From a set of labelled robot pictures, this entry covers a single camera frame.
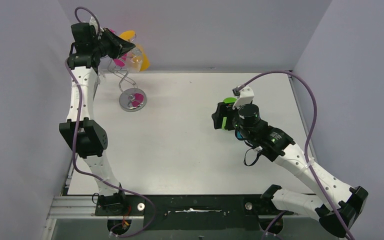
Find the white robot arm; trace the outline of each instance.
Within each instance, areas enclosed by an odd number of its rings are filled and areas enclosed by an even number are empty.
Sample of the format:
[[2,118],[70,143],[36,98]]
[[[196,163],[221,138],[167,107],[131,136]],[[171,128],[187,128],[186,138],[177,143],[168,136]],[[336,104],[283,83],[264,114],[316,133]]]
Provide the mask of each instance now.
[[311,173],[310,165],[348,228],[362,212],[368,192],[360,186],[351,187],[340,181],[314,162],[314,159],[307,163],[303,150],[289,135],[260,119],[258,106],[252,104],[254,92],[251,87],[246,86],[239,91],[234,89],[233,94],[237,96],[235,103],[220,102],[217,105],[216,112],[211,116],[214,128],[235,130],[238,140],[244,141],[257,152],[256,160],[261,155],[265,156],[288,170],[315,194],[297,193],[272,185],[261,196],[263,201],[278,210],[291,211],[315,219],[331,234],[345,237],[345,229]]
[[[88,121],[94,120],[94,95],[98,89],[99,77],[97,72],[91,67],[87,68],[85,66],[78,66],[72,70],[74,76],[78,77],[78,83],[81,87],[81,92],[83,93],[83,106],[80,110],[80,120]],[[79,89],[76,86],[75,82],[71,82],[71,101],[70,101],[70,110],[67,116],[67,122],[75,122],[78,114],[77,106],[79,105]],[[105,145],[107,145],[107,134],[102,134],[102,140]],[[110,163],[108,162],[106,150],[103,150],[101,155],[88,155],[81,156],[83,160],[87,163],[92,174],[100,176],[108,183],[119,186],[120,183],[117,181],[116,177],[111,170]],[[108,187],[102,181],[95,178],[98,185],[98,193],[100,196],[112,196],[118,192],[117,189]]]
[[120,58],[135,45],[119,38],[107,28],[97,30],[97,23],[93,20],[92,18],[90,23],[79,22],[71,26],[74,42],[66,63],[77,82],[74,80],[71,82],[70,109],[66,122],[59,124],[59,132],[73,149],[80,101],[78,86],[80,86],[82,105],[75,151],[87,163],[92,174],[102,178],[102,180],[95,178],[98,185],[98,206],[104,211],[109,210],[117,215],[125,212],[128,205],[125,202],[124,192],[102,182],[121,187],[107,160],[105,152],[108,146],[107,133],[94,120],[93,101],[100,83],[98,67],[101,58],[105,56],[112,59]]

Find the screw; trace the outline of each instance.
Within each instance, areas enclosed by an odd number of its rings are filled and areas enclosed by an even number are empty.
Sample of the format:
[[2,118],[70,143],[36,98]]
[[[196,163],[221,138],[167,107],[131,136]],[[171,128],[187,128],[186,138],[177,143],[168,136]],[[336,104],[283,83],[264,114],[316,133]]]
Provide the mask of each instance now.
[[245,203],[245,209],[246,210],[252,210],[253,209],[253,204],[250,203],[250,202]]
[[142,202],[137,205],[137,210],[143,211],[144,209],[145,209],[145,204],[143,204]]

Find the green part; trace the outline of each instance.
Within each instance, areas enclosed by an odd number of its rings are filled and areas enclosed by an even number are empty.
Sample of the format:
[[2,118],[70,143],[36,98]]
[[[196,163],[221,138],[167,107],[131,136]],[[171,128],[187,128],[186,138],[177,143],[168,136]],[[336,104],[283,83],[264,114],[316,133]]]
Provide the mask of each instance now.
[[[234,102],[236,102],[236,97],[228,97],[228,98],[225,98],[223,100],[223,102],[225,104],[233,104]],[[227,117],[223,117],[223,123],[221,124],[221,129],[223,130],[226,130],[225,129],[225,126],[226,126],[226,120],[227,120]]]
[[225,104],[232,104],[232,103],[236,102],[236,97],[228,97],[228,98],[225,98],[225,99],[223,100],[223,102],[224,102]]

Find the white tabletop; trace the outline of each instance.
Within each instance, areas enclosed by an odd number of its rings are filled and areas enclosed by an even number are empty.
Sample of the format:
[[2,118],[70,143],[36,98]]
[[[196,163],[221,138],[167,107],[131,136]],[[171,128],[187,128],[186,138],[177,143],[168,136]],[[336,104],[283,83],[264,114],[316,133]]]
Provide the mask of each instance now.
[[[147,94],[137,112],[119,105],[119,78],[107,74],[97,90],[95,120],[107,132],[108,161],[129,190],[146,195],[262,194],[270,185],[311,193],[304,184],[264,156],[243,164],[248,147],[233,131],[214,130],[217,103],[256,73],[138,73],[132,77]],[[306,134],[285,74],[264,76],[251,85],[261,118],[304,146]],[[255,153],[250,151],[247,161]],[[89,172],[83,160],[80,169]],[[68,194],[93,194],[94,179],[75,172]]]

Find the round metal base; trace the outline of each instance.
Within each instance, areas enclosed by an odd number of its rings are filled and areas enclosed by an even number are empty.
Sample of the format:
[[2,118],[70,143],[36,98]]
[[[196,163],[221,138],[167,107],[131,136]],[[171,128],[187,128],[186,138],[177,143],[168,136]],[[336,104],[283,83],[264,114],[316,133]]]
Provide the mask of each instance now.
[[118,99],[121,108],[127,112],[136,112],[147,104],[147,95],[139,88],[129,88]]

